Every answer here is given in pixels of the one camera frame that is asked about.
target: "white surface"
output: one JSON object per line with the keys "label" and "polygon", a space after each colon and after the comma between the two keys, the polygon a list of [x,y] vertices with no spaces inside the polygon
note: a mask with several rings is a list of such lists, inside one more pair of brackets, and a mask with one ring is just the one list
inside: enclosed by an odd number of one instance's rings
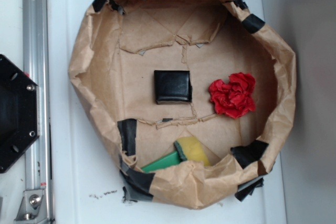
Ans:
{"label": "white surface", "polygon": [[[22,0],[0,0],[0,54],[23,69]],[[25,156],[0,174],[0,223],[13,223],[25,190]]]}
{"label": "white surface", "polygon": [[296,119],[281,152],[288,223],[335,223],[335,0],[263,3],[298,57]]}
{"label": "white surface", "polygon": [[[92,1],[48,0],[56,223],[286,223],[280,159],[265,178],[265,187],[257,188],[243,203],[231,196],[200,211],[152,202],[122,203],[119,172],[88,122],[67,75],[79,25]],[[263,18],[261,0],[245,1]]]}

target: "crumpled brown paper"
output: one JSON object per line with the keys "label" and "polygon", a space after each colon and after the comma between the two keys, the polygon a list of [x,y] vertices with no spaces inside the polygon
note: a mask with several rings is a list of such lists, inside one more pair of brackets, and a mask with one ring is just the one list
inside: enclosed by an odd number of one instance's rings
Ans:
{"label": "crumpled brown paper", "polygon": [[[158,170],[153,201],[201,209],[269,173],[293,124],[296,60],[267,24],[250,34],[250,15],[232,0],[114,0],[85,13],[69,66],[88,118],[114,159],[140,167],[173,150],[181,136],[196,136],[213,166],[195,161]],[[157,105],[154,70],[189,70],[191,104]],[[239,119],[215,114],[207,91],[231,73],[256,79],[256,111]],[[137,119],[136,155],[122,151],[117,122]],[[172,118],[162,122],[163,118]],[[269,144],[259,162],[242,169],[230,148],[254,139]]]}

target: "red crumpled paper flower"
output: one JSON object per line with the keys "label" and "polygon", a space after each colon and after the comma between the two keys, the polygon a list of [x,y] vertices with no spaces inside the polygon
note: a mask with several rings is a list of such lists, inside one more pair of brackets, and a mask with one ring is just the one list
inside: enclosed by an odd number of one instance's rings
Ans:
{"label": "red crumpled paper flower", "polygon": [[229,76],[229,83],[222,80],[214,81],[210,87],[210,101],[215,103],[217,114],[225,114],[232,118],[239,118],[248,111],[255,111],[256,106],[251,97],[256,80],[247,73],[233,73]]}

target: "yellow sponge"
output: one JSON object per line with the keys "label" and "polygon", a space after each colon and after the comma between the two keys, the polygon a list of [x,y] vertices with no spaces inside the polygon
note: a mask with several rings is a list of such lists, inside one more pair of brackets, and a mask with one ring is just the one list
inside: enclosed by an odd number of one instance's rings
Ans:
{"label": "yellow sponge", "polygon": [[174,142],[181,160],[202,161],[205,166],[211,166],[202,145],[194,136],[181,137]]}

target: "gray wall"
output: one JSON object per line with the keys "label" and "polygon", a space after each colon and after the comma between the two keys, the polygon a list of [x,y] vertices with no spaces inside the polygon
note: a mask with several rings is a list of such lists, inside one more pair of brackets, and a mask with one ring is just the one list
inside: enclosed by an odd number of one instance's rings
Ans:
{"label": "gray wall", "polygon": [[336,223],[336,0],[262,0],[297,53],[294,128],[281,152],[288,224]]}

